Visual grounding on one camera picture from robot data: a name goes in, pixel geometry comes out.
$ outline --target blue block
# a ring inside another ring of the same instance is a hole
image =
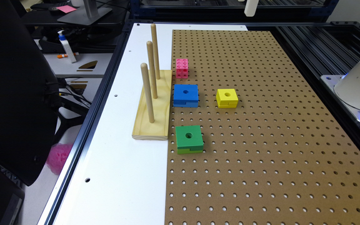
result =
[[[174,104],[174,107],[187,107],[187,108],[197,108],[198,102],[186,102],[185,104]]]
[[[174,107],[198,107],[198,85],[175,84],[174,85]]]

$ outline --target wooden base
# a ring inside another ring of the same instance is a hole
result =
[[[161,78],[156,80],[157,99],[152,99],[155,122],[150,123],[145,100],[144,88],[141,91],[137,117],[132,130],[132,138],[136,140],[168,139],[169,109],[172,86],[172,71],[161,70]]]

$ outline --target green block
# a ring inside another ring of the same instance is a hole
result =
[[[203,136],[200,126],[176,127],[177,151],[189,149],[190,151],[202,151],[204,149]]]
[[[189,154],[189,153],[202,153],[203,150],[195,150],[195,151],[191,151],[190,149],[178,149],[177,153],[178,154]]]

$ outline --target pink object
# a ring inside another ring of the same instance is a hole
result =
[[[52,173],[55,175],[59,175],[61,173],[72,147],[73,144],[58,143],[51,148],[46,164]]]
[[[176,78],[188,78],[188,59],[176,59]]]
[[[60,11],[62,11],[64,13],[70,13],[70,12],[77,10],[76,8],[73,8],[72,6],[59,6],[59,7],[57,7],[57,9],[59,9]]]

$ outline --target pink block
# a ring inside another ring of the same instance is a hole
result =
[[[188,78],[188,59],[176,59],[176,78]]]

